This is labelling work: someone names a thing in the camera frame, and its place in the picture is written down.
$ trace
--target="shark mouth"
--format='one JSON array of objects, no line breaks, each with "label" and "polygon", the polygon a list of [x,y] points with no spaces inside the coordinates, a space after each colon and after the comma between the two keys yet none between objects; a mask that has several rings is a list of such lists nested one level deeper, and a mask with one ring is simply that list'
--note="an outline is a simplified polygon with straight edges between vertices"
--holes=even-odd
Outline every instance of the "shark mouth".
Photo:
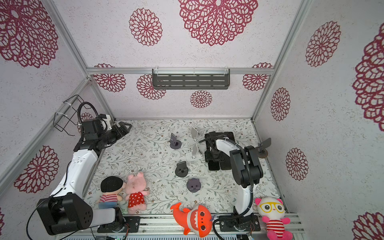
[{"label": "shark mouth", "polygon": [[195,229],[195,230],[199,230],[199,226],[198,226],[198,222],[199,220],[197,219],[198,218],[198,210],[194,210],[191,214],[191,217],[190,217],[190,222],[191,222],[191,226]]}]

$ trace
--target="black hair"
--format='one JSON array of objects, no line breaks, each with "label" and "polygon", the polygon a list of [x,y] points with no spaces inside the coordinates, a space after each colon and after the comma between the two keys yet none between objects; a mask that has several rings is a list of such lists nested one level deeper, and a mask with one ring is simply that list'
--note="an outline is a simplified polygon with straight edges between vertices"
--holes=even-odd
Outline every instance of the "black hair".
[{"label": "black hair", "polygon": [[110,176],[101,181],[102,192],[114,192],[122,187],[123,181],[119,177]]}]

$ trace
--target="red polka dot dress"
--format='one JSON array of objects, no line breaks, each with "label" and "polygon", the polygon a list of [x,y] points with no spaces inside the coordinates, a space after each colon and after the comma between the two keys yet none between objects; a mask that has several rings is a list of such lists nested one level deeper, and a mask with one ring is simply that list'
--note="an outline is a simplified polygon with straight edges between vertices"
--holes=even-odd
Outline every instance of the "red polka dot dress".
[{"label": "red polka dot dress", "polygon": [[139,204],[145,204],[143,194],[141,192],[132,193],[129,196],[128,208],[134,207]]}]

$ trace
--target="doll hand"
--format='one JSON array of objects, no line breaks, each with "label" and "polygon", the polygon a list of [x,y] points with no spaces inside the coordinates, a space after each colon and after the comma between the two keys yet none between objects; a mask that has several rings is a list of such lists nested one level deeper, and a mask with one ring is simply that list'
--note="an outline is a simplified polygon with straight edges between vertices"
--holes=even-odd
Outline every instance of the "doll hand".
[{"label": "doll hand", "polygon": [[289,224],[291,222],[291,219],[289,219],[288,217],[285,217],[285,218],[282,218],[281,221],[283,222],[283,224]]},{"label": "doll hand", "polygon": [[141,191],[141,194],[142,194],[143,196],[149,195],[149,191]]},{"label": "doll hand", "polygon": [[269,222],[269,220],[270,219],[267,216],[262,217],[262,221],[265,222],[265,223]]}]

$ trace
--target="pink striped shirt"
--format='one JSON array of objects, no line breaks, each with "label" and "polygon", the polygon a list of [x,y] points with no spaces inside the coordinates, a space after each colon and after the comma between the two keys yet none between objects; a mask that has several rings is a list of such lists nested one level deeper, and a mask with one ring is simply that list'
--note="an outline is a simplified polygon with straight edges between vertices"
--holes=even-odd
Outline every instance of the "pink striped shirt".
[{"label": "pink striped shirt", "polygon": [[100,202],[117,202],[118,196],[116,194],[103,195],[100,198]]},{"label": "pink striped shirt", "polygon": [[272,230],[276,233],[278,238],[282,238],[285,228],[281,220],[270,220],[266,223],[266,230]]}]

